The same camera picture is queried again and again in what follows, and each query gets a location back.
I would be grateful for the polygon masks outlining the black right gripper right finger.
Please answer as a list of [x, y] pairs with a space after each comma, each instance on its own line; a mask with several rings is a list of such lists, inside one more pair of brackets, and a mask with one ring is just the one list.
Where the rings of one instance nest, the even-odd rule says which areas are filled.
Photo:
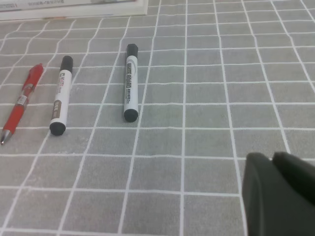
[[286, 182], [315, 205], [315, 167], [287, 152], [275, 152], [272, 162]]

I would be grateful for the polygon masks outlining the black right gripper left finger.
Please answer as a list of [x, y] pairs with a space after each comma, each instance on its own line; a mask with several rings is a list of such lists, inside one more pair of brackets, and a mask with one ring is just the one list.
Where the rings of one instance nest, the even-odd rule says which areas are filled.
[[242, 196], [250, 236], [313, 236], [315, 206], [284, 179], [272, 159], [246, 157]]

